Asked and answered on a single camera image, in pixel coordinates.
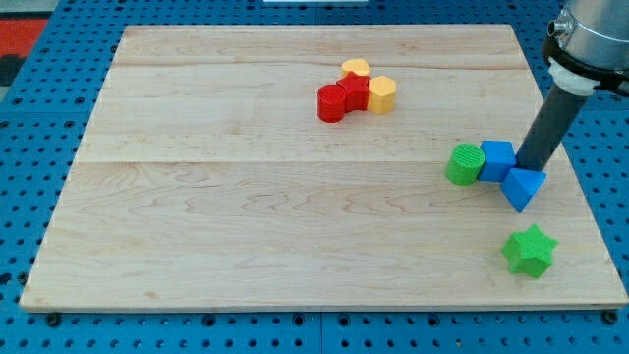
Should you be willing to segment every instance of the toy block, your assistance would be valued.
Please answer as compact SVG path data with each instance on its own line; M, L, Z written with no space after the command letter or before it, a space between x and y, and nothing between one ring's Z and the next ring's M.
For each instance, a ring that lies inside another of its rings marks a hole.
M358 76L369 76L370 65L365 59L350 59L341 64L341 79L345 78L349 72L354 72Z
M515 153L511 142L484 141L481 149L485 153L485 166L479 174L480 181L502 182L515 167Z
M370 80L370 97L367 109L375 114L384 114L393 110L395 105L395 81L385 76Z
M522 212L545 179L546 174L540 171L511 168L502 181L500 189L509 203L518 212Z
M533 224L524 232L514 232L502 247L509 261L509 272L539 278L552 265L552 250L559 244Z
M370 99L370 77L358 76L349 72L347 76L336 84L345 89L345 113L354 110L367 110Z
M469 186L476 182L483 165L485 154L474 144L459 144L452 151L445 168L445 176L458 186Z
M318 118L325 123L336 123L345 115L345 89L338 85L325 85L316 95Z

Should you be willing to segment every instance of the light wood surface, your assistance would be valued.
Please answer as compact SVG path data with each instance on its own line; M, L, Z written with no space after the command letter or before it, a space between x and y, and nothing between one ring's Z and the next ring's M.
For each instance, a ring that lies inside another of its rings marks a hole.
M363 57L395 109L316 117ZM450 184L542 103L508 26L129 27L55 209L32 312L614 308L627 295L565 152L527 210ZM500 248L559 240L539 280Z

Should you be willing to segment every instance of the black cylindrical rod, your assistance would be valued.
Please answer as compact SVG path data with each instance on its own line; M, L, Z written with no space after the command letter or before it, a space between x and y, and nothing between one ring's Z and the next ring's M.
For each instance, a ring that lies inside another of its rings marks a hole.
M542 171L587 100L553 85L516 154L518 167Z

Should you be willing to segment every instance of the red background object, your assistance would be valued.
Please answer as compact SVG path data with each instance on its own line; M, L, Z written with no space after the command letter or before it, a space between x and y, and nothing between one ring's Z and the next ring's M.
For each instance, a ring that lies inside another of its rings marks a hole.
M370 99L370 77L349 72L345 78L337 81L336 84L341 86L347 94L345 113L353 110L367 110L367 103Z
M325 85L318 90L318 118L325 123L336 123L345 115L345 89L338 85Z
M0 20L0 57L29 56L47 23L47 19Z

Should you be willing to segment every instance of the green cylinder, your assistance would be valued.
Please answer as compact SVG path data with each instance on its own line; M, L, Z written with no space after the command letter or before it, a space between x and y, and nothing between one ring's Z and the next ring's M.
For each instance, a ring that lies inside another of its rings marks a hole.
M469 186L476 182L485 164L485 154L474 144L459 144L452 151L445 168L445 177L458 186Z

